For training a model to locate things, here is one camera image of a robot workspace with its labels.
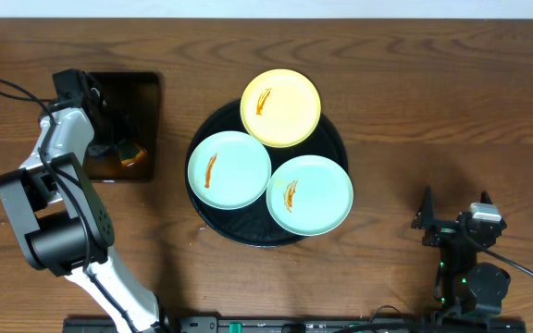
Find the wooden table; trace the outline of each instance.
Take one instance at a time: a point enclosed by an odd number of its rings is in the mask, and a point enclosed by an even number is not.
[[[488,190],[509,225],[493,249],[533,269],[533,21],[0,19],[1,78],[54,97],[51,74],[66,68],[163,78],[154,181],[95,188],[118,251],[173,314],[437,306],[439,250],[410,229],[427,184],[449,218]],[[183,175],[200,124],[272,68],[299,70],[320,91],[355,198],[333,232],[267,250],[206,228]],[[28,156],[39,112],[0,97],[0,174]],[[513,281],[503,313],[533,332],[533,279],[498,265]],[[0,204],[0,331],[58,332],[68,315],[102,314],[83,290],[27,265]]]

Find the orange stain on plate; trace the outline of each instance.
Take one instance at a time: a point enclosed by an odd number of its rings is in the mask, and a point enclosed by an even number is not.
[[[263,108],[265,107],[265,102],[267,101],[268,96],[270,95],[270,88],[266,88],[263,93],[258,97],[258,103],[256,104],[256,114],[258,116],[263,115]]]
[[[295,187],[297,186],[298,181],[298,179],[292,181],[289,185],[287,185],[287,189],[283,193],[285,208],[287,208],[290,213],[291,209],[293,208],[293,195],[295,194]]]
[[[207,170],[205,171],[205,188],[208,189],[211,186],[211,170],[213,169],[213,164],[217,160],[217,153],[211,157],[209,164],[207,165]]]

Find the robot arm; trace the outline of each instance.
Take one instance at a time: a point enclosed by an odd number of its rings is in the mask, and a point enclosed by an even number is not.
[[[56,125],[51,126],[49,116],[42,117],[42,132],[30,157],[18,170],[0,176],[0,199],[20,248],[33,268],[49,269],[85,289],[112,317],[118,332],[162,332],[156,297],[116,253],[110,216],[81,168],[89,145],[107,139],[100,88],[75,69],[55,74],[54,81],[58,99],[49,109]],[[43,146],[49,130],[53,133]],[[40,150],[79,207],[46,171]],[[34,214],[59,201],[65,211]],[[83,269],[86,246],[91,263]]]

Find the orange mark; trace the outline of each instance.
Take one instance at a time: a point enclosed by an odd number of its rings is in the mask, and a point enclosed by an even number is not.
[[[258,97],[258,103],[256,104],[256,114],[258,116],[263,115],[263,107],[265,107],[265,102],[267,101],[268,96],[270,95],[270,88],[266,88],[263,93]]]
[[[215,163],[215,161],[217,160],[217,153],[215,153],[213,155],[213,157],[211,157],[211,159],[209,160],[209,164],[207,165],[207,170],[205,171],[205,188],[208,189],[210,185],[210,182],[211,182],[211,170],[213,169],[213,164]]]
[[[285,208],[287,208],[290,213],[291,208],[293,207],[293,195],[295,194],[295,187],[297,186],[298,181],[298,179],[292,181],[289,185],[287,185],[287,190],[285,190],[285,192],[283,193]]]

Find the white plate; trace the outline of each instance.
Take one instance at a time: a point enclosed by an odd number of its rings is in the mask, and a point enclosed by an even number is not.
[[[292,184],[291,207],[286,202]],[[353,185],[335,162],[305,155],[287,161],[268,182],[266,205],[279,225],[289,232],[316,236],[336,228],[351,211]]]
[[[208,165],[214,156],[207,184]],[[188,181],[194,194],[205,204],[220,209],[253,203],[267,188],[270,174],[265,146],[238,131],[219,132],[203,140],[192,152],[188,165]]]

